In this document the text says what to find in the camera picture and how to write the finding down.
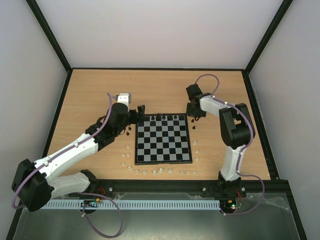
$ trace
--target chessboard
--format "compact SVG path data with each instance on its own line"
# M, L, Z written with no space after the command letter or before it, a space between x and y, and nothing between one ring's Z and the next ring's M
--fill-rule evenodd
M185 113L146 114L135 129L135 165L192 163Z

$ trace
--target black corner post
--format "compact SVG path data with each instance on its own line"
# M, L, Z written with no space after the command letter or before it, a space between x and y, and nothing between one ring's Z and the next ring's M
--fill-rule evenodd
M55 53L57 54L58 58L61 61L64 69L66 70L67 73L70 72L72 68L71 68L66 56L62 52L62 49L61 49L61 47L60 47L55 35L51 31L51 28L50 28L47 20L45 19L45 16L43 15L39 5L36 2L36 0L26 0L26 2L28 3L30 9L32 10L35 18L39 22L44 34L46 35L46 37L48 38L49 42L51 43Z
M283 0L281 3L278 11L276 12L275 16L273 17L269 27L267 28L265 34L263 35L258 47L256 48L254 54L252 55L248 65L245 68L245 71L249 74L251 70L254 68L254 65L258 61L261 53L265 49L266 45L268 44L270 38L274 34L275 30L277 29L279 23L281 22L282 18L286 14L288 8L290 7L293 0Z

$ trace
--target chessboard square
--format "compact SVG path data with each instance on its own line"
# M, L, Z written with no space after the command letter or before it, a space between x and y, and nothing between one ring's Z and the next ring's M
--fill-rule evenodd
M144 149L138 149L138 151L136 151L136 154L139 156L143 156L145 155L145 150Z
M169 153L170 154L176 154L176 149L175 148L169 148Z
M169 148L170 148L170 149L176 148L175 142L169 142Z
M176 161L177 155L176 154L170 154L170 161Z
M188 150L187 147L183 147L183 148L181 148L181 149L182 149L182 153L183 153L183 154L189 154L189 150Z
M144 162L150 162L150 155L144 155Z
M169 148L164 148L163 149L163 154L169 154L169 153L170 153Z
M169 142L169 137L163 136L163 137L162 137L162 142L163 142L163 143L168 143L168 142Z
M150 147L151 147L150 143L145 143L143 148L144 149L150 149Z
M182 148L188 148L189 147L188 146L188 142L186 142L186 141L181 142L181 147Z
M176 148L181 148L181 142L175 142L175 147Z
M181 142L187 142L188 141L186 136L181 136L180 138L181 138Z
M169 161L170 160L170 155L169 154L164 154L163 155L163 160L164 161Z
M151 155L157 155L157 149L156 148L151 148L150 149Z
M150 156L151 161L157 161L157 155L153 154Z
M190 156L187 153L182 154L182 160L190 160Z
M163 155L157 155L156 156L156 160L157 161L163 161L164 160L164 156Z
M143 137L138 137L138 144L144 144L145 139Z
M157 138L156 137L150 137L150 143L156 143Z
M175 149L176 154L182 154L182 148L176 148Z
M163 150L162 148L158 148L158 149L156 150L156 154L162 155L162 154L164 154L164 150Z
M145 145L143 143L138 143L138 149L144 149Z
M182 160L182 159L183 159L182 154L177 154L177 155L176 155L176 159L177 159L177 160Z
M138 155L138 158L137 158L138 162L143 162L145 160L145 156L143 155Z

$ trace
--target wall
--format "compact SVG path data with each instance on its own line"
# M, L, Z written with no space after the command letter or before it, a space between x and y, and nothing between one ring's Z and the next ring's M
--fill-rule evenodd
M245 68L282 0L37 0L72 67Z
M0 239L18 163L40 158L66 72L24 0L0 1Z
M293 1L252 73L280 177L319 239L320 1Z

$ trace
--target gray wall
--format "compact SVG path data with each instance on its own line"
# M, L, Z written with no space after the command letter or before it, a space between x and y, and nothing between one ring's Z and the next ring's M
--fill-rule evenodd
M37 0L73 67L245 68L282 0Z
M66 72L25 0L0 1L0 239L18 163L41 157Z
M320 236L320 1L293 1L250 74L280 177Z

